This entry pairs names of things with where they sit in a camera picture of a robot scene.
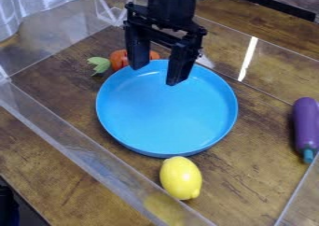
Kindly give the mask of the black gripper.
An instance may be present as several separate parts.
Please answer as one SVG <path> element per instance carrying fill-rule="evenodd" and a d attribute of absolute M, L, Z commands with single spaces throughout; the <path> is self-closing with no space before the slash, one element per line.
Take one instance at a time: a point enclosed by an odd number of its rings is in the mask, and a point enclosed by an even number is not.
<path fill-rule="evenodd" d="M 165 84 L 174 86 L 189 76 L 201 53 L 206 30 L 193 22 L 197 0 L 146 0 L 146 5 L 125 4 L 124 40 L 130 67 L 149 63 L 150 41 L 172 48 Z"/>

